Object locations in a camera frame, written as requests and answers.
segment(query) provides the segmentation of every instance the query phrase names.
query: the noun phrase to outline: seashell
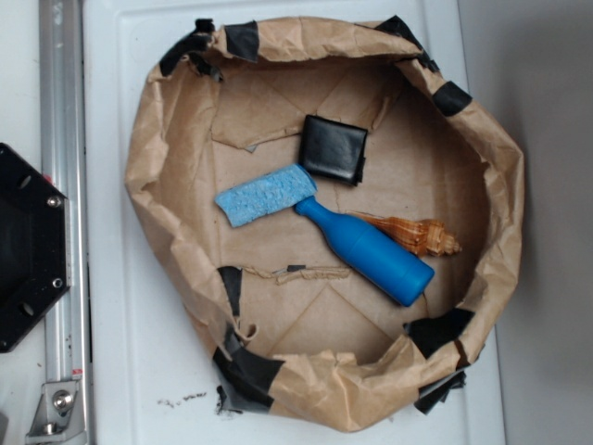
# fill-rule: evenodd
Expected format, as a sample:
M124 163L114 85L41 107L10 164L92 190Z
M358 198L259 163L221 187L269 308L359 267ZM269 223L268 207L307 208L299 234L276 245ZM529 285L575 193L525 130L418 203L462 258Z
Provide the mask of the seashell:
M419 257L426 253L440 257L461 252L460 243L453 234L445 230L445 224L439 220L410 221L395 216L384 218L359 211L348 213L374 225L396 240L404 249Z

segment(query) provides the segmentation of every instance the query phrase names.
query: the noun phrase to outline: blue sponge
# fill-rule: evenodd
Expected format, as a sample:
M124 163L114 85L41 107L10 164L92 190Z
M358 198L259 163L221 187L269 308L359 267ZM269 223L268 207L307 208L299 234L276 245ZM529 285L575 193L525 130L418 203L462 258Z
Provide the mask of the blue sponge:
M214 199L232 227L294 206L317 192L317 185L298 164L283 167L219 193Z

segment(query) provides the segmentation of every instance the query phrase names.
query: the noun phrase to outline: metal rail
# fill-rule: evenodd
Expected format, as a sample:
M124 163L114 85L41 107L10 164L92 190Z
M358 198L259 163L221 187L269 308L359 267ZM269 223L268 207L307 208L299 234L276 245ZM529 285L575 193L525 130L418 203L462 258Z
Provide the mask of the metal rail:
M42 171L69 198L70 290L45 317L46 381L27 443L92 444L92 352L87 265L82 2L40 0ZM56 431L40 410L55 385L76 393L69 431ZM55 436L63 433L62 439Z

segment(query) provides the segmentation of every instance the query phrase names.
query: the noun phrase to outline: paper bag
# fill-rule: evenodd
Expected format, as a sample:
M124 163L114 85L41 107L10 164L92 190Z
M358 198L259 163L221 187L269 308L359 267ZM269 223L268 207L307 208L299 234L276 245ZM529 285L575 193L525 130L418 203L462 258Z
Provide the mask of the paper bag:
M437 218L460 240L426 260L435 279L410 308L293 210L233 229L215 205L296 162L307 115L369 131L362 183L316 178L323 205ZM125 182L231 409L342 431L428 411L462 384L517 283L523 155L397 17L198 20L148 74Z

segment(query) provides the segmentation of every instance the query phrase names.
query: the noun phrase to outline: blue bottle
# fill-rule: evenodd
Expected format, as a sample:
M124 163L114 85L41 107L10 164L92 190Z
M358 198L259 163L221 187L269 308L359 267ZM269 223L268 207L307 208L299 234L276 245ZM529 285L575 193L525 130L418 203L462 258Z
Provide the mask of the blue bottle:
M338 257L404 306L411 306L435 275L430 266L372 225L334 213L315 197L300 201L295 210L319 225Z

